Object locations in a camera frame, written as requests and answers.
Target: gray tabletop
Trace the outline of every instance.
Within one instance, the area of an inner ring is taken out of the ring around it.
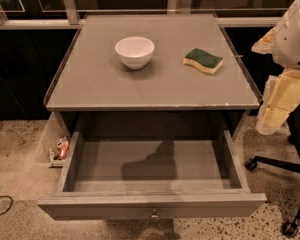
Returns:
[[[115,53],[128,36],[155,43],[143,69],[129,71]],[[223,57],[206,75],[183,65],[200,48]],[[251,109],[258,100],[215,18],[201,15],[90,15],[46,104],[50,111]]]

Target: green sponge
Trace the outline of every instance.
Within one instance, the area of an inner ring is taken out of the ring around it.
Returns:
[[[183,64],[193,66],[203,73],[212,75],[222,65],[222,57],[214,56],[201,49],[193,49],[183,60]]]

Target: bowl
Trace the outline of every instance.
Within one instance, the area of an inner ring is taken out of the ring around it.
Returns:
[[[151,60],[154,43],[144,37],[127,37],[116,44],[121,62],[130,69],[141,69]]]

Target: drawer handle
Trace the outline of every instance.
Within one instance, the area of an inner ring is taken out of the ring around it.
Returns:
[[[157,210],[155,208],[152,209],[152,215],[150,216],[150,219],[152,220],[159,219],[159,215],[157,214]]]

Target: terrazzo floor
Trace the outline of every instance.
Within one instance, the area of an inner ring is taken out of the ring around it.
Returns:
[[[244,119],[235,140],[243,163],[253,155],[299,162],[288,130],[262,136],[256,117]],[[283,219],[294,217],[300,204],[300,175],[259,165],[243,170],[252,192],[264,192],[268,202],[250,217],[128,221],[54,221],[37,206],[37,200],[54,193],[61,169],[48,168],[35,150],[46,121],[0,121],[0,195],[12,196],[10,211],[0,216],[0,239],[131,239],[152,233],[165,239],[285,239]],[[8,201],[0,201],[0,210]]]

